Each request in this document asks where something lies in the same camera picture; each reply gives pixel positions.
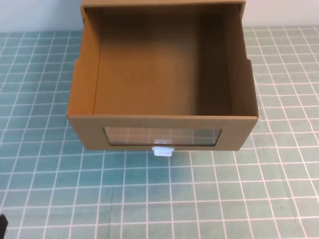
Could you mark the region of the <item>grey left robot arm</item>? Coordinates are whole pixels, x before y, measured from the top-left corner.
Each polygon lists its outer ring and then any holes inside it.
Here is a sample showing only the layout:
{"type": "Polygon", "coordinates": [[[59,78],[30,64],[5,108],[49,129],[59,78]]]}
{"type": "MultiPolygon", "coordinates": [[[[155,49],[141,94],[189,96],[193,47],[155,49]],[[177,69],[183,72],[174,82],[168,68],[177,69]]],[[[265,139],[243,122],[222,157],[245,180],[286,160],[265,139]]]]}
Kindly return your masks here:
{"type": "Polygon", "coordinates": [[[4,239],[8,226],[8,220],[4,214],[0,214],[0,239],[4,239]]]}

